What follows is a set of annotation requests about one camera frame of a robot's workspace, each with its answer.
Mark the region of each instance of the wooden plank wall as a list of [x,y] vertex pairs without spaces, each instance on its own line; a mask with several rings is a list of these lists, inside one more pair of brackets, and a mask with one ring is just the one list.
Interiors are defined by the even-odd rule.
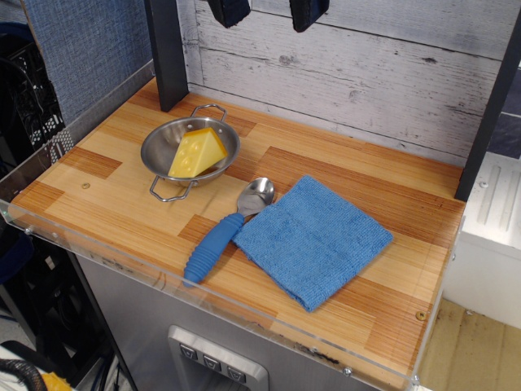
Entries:
[[521,0],[331,1],[304,33],[289,0],[225,29],[179,2],[190,91],[464,165]]

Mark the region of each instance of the wooden countertop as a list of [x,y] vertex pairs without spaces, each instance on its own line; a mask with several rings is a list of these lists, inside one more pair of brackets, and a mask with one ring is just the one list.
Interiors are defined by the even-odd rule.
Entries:
[[[280,197],[309,174],[379,221],[393,242],[311,314],[233,244],[202,285],[279,320],[256,322],[303,346],[314,347],[313,339],[288,335],[290,328],[281,324],[411,376],[427,327],[416,314],[431,314],[465,206],[453,198],[461,169],[219,103],[241,138],[239,157],[225,175],[194,187],[185,200],[162,203],[149,193],[155,175],[141,162],[142,141],[155,127],[207,103],[219,102],[190,94],[161,112],[151,81],[13,204],[182,275],[196,244],[236,211],[239,193],[253,178],[271,178]],[[214,108],[198,112],[208,114],[221,117]],[[160,181],[157,191],[174,196],[184,188]],[[316,359],[350,364],[352,356],[328,346],[320,346],[323,356]],[[400,388],[375,369],[370,377]]]

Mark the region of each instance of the yellow cheese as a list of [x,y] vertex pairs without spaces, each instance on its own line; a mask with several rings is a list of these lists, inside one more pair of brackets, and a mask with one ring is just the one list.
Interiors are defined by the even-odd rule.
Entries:
[[71,386],[67,381],[56,375],[54,372],[43,373],[42,379],[48,391],[72,391]]
[[193,178],[228,156],[226,148],[212,128],[183,134],[169,177]]

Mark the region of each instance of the wooden floor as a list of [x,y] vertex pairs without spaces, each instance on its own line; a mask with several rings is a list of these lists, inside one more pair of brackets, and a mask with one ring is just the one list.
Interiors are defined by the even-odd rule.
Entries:
[[443,300],[419,372],[433,391],[521,389],[521,330]]

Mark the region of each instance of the blue towel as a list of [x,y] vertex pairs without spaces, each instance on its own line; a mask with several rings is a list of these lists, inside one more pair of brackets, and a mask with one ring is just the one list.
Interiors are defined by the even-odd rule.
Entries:
[[392,235],[305,176],[245,224],[233,241],[312,312],[391,243]]

